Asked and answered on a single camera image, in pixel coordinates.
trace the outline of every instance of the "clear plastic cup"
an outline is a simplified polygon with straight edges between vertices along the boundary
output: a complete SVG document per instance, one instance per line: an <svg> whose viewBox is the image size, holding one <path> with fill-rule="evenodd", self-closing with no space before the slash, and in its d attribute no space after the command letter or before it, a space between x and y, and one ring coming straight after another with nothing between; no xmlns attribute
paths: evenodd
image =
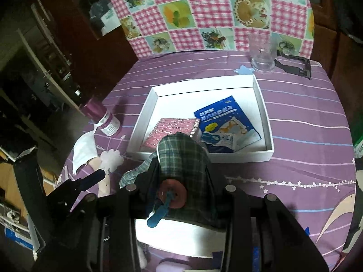
<svg viewBox="0 0 363 272"><path fill-rule="evenodd" d="M249 36L249 50L252 67L259 72L269 72L275 67L277 42L270 35L252 34Z"/></svg>

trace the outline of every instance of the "blue handle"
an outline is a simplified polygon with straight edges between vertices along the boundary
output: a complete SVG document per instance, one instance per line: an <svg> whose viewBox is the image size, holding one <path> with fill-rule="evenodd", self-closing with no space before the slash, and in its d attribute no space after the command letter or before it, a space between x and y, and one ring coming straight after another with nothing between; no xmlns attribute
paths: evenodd
<svg viewBox="0 0 363 272"><path fill-rule="evenodd" d="M174 199L174 194L171 191L168 191L166 194L166 200L164 205L159 206L159 208L157 209L157 211L155 212L155 214L153 214L146 222L146 224L150 227L150 228L154 228L157 226L157 224L160 222L160 220L162 218L165 217L165 215L168 213L169 211L169 205L170 202Z"/></svg>

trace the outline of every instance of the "star pattern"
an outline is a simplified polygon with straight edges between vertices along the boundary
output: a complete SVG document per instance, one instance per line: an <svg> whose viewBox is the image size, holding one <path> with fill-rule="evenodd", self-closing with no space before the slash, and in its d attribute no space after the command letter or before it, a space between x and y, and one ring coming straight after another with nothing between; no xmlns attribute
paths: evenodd
<svg viewBox="0 0 363 272"><path fill-rule="evenodd" d="M301 181L298 181L297 183L292 183L291 181L289 181L288 183L286 183L286 181L282 181L279 182L277 180L271 182L271 181L264 181L261 178L255 179L255 178L242 178L241 176L236 177L226 177L226 179L228 180L229 183L231 183L232 181L242 181L243 183L247 183L247 182L254 182L254 183L260 183L259 185L259 189L263 190L264 193L267 193L267 189L265 188L264 184L266 184L267 186L271 186L271 185L279 185L279 186L290 186L292 188L292 190L296 190L296 188L301 187L303 189L311 189L311 188L315 188L315 187L325 187L325 188L329 188L329 187L333 187L335 188L338 192L340 192L340 189L338 188L341 185L350 185L350 184L356 184L356 181L350 180L350 181L341 181L339 183L332 183L331 181L328 181L327 183L316 183L316 182L312 182L311 184L303 184Z"/></svg>

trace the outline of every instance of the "red disc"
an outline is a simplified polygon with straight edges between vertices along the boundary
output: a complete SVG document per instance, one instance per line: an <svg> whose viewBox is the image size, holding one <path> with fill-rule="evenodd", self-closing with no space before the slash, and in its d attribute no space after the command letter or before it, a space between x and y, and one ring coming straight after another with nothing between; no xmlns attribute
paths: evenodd
<svg viewBox="0 0 363 272"><path fill-rule="evenodd" d="M157 194L159 199L163 203L165 203L166 194L170 190L173 191L174 193L174 199L171 201L169 208L171 209L182 208L186 203L186 195L187 195L184 185L175 179L164 180L161 183Z"/></svg>

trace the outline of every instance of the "black clamp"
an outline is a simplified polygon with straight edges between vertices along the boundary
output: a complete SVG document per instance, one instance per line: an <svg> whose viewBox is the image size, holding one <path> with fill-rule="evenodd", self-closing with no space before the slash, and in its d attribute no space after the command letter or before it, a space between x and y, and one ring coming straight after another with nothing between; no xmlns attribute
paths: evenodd
<svg viewBox="0 0 363 272"><path fill-rule="evenodd" d="M305 68L300 68L297 66L289 66L289 65L284 65L282 64L280 61L278 61L277 59L275 59L275 65L278 68L281 68L282 70L291 73L293 75L297 75L303 78L307 78L311 81L311 65L310 65L310 59L307 59L305 57L301 57L301 56L295 56L295 55L286 55L283 52L281 52L280 50L277 50L277 56L282 56L286 59L293 59L293 60L299 60L302 61L305 64Z"/></svg>

